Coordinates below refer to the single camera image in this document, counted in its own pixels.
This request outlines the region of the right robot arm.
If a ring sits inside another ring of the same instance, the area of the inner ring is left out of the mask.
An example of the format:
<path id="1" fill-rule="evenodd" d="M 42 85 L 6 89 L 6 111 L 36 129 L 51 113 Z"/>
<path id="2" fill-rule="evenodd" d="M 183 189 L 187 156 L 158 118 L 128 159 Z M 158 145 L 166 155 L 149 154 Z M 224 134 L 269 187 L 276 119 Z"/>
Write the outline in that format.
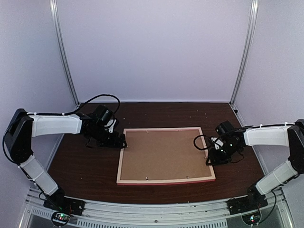
<path id="1" fill-rule="evenodd" d="M 206 165 L 216 166 L 231 162 L 232 155 L 241 153 L 245 147 L 275 145 L 289 148 L 289 157 L 272 172 L 255 183 L 244 198 L 246 209 L 254 209 L 262 196 L 285 184 L 304 172 L 304 121 L 294 123 L 245 126 L 235 128 L 225 121 L 216 127 L 218 137 L 207 148 Z"/>

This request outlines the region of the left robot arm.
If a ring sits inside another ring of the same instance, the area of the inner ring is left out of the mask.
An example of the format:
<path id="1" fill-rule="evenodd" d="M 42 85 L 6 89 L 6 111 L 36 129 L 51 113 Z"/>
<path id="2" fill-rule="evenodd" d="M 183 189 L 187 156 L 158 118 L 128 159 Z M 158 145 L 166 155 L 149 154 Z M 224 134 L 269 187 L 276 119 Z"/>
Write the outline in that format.
<path id="1" fill-rule="evenodd" d="M 123 149 L 127 147 L 126 137 L 125 134 L 115 131 L 116 126 L 114 112 L 102 105 L 90 114 L 78 111 L 38 114 L 18 109 L 3 135 L 3 152 L 11 163 L 28 175 L 43 194 L 50 197 L 52 206 L 58 211 L 64 211 L 68 207 L 65 193 L 35 158 L 32 138 L 55 134 L 82 134 L 94 139 L 99 147 Z"/>

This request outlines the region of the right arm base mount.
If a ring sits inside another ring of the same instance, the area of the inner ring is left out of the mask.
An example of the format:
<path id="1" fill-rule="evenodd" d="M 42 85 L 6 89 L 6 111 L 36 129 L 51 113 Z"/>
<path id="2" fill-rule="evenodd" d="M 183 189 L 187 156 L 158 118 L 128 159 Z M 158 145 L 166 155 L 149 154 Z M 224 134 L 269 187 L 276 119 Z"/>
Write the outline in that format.
<path id="1" fill-rule="evenodd" d="M 230 215 L 242 214 L 246 225 L 257 226 L 262 221 L 261 209 L 268 205 L 265 195 L 261 195 L 255 186 L 247 190 L 247 195 L 240 198 L 230 198 L 227 207 Z"/>

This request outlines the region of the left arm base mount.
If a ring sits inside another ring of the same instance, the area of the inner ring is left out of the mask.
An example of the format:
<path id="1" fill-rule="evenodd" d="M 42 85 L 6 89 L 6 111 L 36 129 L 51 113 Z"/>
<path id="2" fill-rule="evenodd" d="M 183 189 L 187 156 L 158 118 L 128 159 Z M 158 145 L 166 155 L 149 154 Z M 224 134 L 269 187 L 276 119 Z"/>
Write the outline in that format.
<path id="1" fill-rule="evenodd" d="M 52 195 L 45 196 L 43 206 L 54 210 L 51 222 L 58 228 L 67 225 L 73 216 L 81 216 L 85 208 L 83 200 L 66 197 L 65 191 L 59 187 Z"/>

